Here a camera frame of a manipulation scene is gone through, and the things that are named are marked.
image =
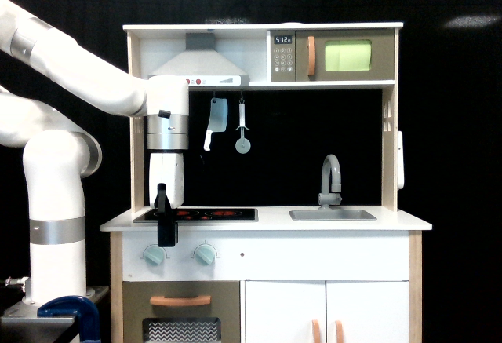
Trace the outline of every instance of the digital display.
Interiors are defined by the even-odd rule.
[[[275,35],[274,44],[275,45],[288,45],[293,43],[292,35]]]

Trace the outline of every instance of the cleaver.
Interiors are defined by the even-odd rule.
[[[211,134],[222,133],[227,129],[228,102],[226,98],[211,99],[211,112],[209,113],[209,123],[207,125],[206,139],[204,140],[204,150],[210,151]]]

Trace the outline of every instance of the oven window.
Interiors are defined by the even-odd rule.
[[[144,343],[221,343],[219,318],[145,318]]]
[[[371,69],[371,41],[326,41],[326,71],[369,71]]]

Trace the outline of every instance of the black backdrop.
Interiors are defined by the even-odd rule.
[[[502,0],[13,1],[123,70],[123,24],[404,22],[406,186],[398,206],[434,225],[424,233],[424,342],[500,341]],[[487,26],[454,20],[482,24],[480,16]],[[4,53],[0,84],[54,106],[100,142],[103,165],[83,181],[87,271],[88,284],[109,284],[108,237],[99,226],[129,208],[129,120],[90,107]],[[201,150],[211,96],[191,95],[186,205],[313,204],[331,152],[340,158],[344,203],[379,203],[379,91],[245,93],[252,149],[244,156],[234,149],[236,93],[219,93],[232,109],[229,130],[214,137],[211,152]],[[21,156],[0,148],[0,279],[29,273]]]

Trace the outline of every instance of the red light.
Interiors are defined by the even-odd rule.
[[[234,211],[214,211],[213,215],[215,216],[234,216]]]

